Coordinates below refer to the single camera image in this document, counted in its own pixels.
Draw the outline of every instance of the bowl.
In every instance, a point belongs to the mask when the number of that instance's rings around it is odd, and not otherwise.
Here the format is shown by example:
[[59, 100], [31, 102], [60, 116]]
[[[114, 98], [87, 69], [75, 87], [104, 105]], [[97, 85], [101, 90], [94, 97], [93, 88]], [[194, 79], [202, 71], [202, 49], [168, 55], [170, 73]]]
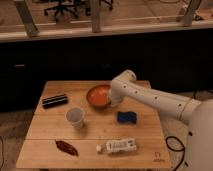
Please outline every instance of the bowl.
[[98, 85], [91, 88], [87, 92], [88, 103], [96, 108], [105, 108], [110, 105], [110, 100], [108, 98], [108, 92], [110, 90], [110, 85]]

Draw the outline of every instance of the paper cup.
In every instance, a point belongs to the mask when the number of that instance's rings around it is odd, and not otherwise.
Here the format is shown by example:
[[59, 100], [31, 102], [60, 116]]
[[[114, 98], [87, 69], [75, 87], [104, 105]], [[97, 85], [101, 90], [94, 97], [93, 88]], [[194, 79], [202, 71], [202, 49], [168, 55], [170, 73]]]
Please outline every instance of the paper cup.
[[66, 119], [75, 129], [80, 129], [84, 125], [84, 110], [82, 108], [71, 108], [66, 113]]

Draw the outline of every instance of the black cable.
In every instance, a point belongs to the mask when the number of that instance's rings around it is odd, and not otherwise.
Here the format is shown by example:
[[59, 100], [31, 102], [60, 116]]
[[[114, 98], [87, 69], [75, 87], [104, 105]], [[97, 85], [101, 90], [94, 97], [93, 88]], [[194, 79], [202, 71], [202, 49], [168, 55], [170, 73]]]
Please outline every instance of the black cable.
[[196, 90], [193, 92], [193, 98], [194, 98], [194, 99], [197, 98], [197, 91], [196, 91]]
[[177, 0], [177, 1], [162, 1], [162, 0], [158, 0], [159, 2], [161, 3], [164, 3], [164, 4], [177, 4], [177, 3], [180, 3], [180, 0]]
[[[168, 143], [168, 140], [169, 140], [169, 139], [175, 139], [177, 142], [180, 143], [180, 145], [181, 145], [182, 148], [181, 148], [181, 149], [174, 149], [173, 147], [171, 147], [171, 146], [169, 145], [169, 143]], [[179, 138], [177, 138], [177, 137], [175, 137], [175, 136], [168, 136], [168, 137], [166, 138], [166, 145], [167, 145], [167, 147], [168, 147], [170, 150], [172, 150], [172, 151], [175, 151], [175, 152], [183, 152], [183, 155], [182, 155], [182, 157], [181, 157], [180, 162], [179, 162], [178, 165], [173, 169], [173, 171], [176, 171], [176, 170], [180, 167], [180, 165], [183, 163], [184, 156], [185, 156], [185, 146], [184, 146], [183, 142], [182, 142]]]
[[4, 141], [3, 138], [0, 136], [0, 140], [1, 140], [1, 144], [2, 144], [2, 151], [1, 151], [1, 155], [2, 155], [2, 162], [1, 162], [1, 167], [0, 167], [0, 171], [4, 166]]
[[207, 90], [209, 93], [213, 94], [213, 90]]

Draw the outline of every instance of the wooden tabletop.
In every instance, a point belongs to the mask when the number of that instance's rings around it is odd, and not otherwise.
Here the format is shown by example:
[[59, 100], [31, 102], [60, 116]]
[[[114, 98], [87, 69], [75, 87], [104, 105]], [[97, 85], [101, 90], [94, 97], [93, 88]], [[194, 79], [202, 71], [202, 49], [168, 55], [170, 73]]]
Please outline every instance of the wooden tabletop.
[[[128, 97], [116, 107], [94, 109], [86, 100], [88, 90], [109, 81], [49, 81], [47, 82], [21, 149], [17, 168], [78, 168], [78, 169], [143, 169], [170, 168], [171, 162], [156, 110]], [[149, 87], [147, 81], [137, 84]], [[43, 109], [43, 98], [66, 94], [69, 103]], [[65, 113], [82, 107], [85, 125], [76, 131], [66, 121]], [[118, 111], [137, 113], [137, 124], [120, 124]], [[108, 155], [96, 152], [96, 145], [107, 140], [135, 138], [137, 151]], [[72, 144], [79, 156], [71, 156], [56, 148], [55, 140]]]

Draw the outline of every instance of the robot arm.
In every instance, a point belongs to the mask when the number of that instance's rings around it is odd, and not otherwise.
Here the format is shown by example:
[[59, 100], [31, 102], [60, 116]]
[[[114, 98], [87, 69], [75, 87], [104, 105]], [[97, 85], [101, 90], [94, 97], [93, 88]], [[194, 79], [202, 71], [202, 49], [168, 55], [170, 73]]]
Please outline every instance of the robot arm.
[[128, 96], [188, 124], [183, 169], [213, 171], [213, 100], [201, 102], [141, 87], [133, 83], [135, 80], [135, 74], [127, 70], [111, 81], [108, 94], [111, 105], [116, 105]]
[[130, 70], [124, 71], [111, 81], [109, 92], [111, 105], [116, 105], [124, 96], [128, 96], [156, 108], [159, 113], [167, 114], [188, 124], [192, 112], [201, 103], [189, 97], [141, 87], [134, 84], [134, 81], [136, 76]]

